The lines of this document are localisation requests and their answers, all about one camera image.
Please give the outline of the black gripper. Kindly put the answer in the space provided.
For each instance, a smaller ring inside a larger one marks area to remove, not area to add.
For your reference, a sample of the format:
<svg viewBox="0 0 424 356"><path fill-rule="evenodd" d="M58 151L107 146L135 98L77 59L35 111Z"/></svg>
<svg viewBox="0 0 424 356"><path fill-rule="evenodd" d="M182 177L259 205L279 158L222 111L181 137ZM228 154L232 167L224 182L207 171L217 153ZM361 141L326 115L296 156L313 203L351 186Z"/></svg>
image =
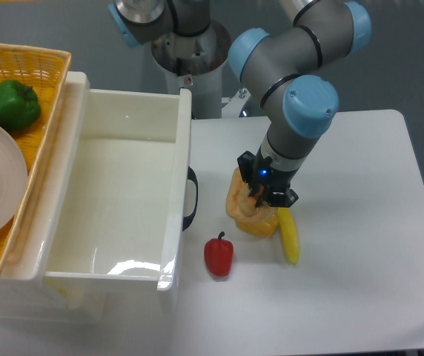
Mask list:
<svg viewBox="0 0 424 356"><path fill-rule="evenodd" d="M245 151L237 158L243 182L248 184L248 196L255 197L255 207L263 204L270 207L291 207L297 200L297 193L291 188L291 180L297 170L282 171L273 168L270 157L263 158Z"/></svg>

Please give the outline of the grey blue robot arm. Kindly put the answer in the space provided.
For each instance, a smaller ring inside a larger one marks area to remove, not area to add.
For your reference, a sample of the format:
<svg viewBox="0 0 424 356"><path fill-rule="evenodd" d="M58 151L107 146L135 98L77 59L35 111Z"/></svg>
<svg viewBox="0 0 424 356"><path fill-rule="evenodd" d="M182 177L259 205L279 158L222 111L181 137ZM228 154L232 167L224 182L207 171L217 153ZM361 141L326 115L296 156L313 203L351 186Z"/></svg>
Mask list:
<svg viewBox="0 0 424 356"><path fill-rule="evenodd" d="M334 87L315 71L356 53L371 38L371 19L355 1L292 1L290 30L252 28L231 39L208 1L112 1L108 10L131 47L149 44L172 93L188 89L193 114L221 111L221 71L235 77L270 119L256 153L238 158L257 205L290 207L291 180L339 109Z"/></svg>

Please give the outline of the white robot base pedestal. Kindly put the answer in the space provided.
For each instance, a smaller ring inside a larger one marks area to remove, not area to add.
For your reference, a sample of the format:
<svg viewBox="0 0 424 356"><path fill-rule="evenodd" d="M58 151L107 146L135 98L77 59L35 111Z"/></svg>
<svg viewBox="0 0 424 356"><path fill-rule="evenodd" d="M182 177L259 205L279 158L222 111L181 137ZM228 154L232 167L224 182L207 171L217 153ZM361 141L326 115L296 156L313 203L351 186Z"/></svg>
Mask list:
<svg viewBox="0 0 424 356"><path fill-rule="evenodd" d="M231 38L226 28L211 20L198 36L167 33L151 43L154 60L165 75L169 94L188 89L197 119L222 116L222 70L228 61Z"/></svg>

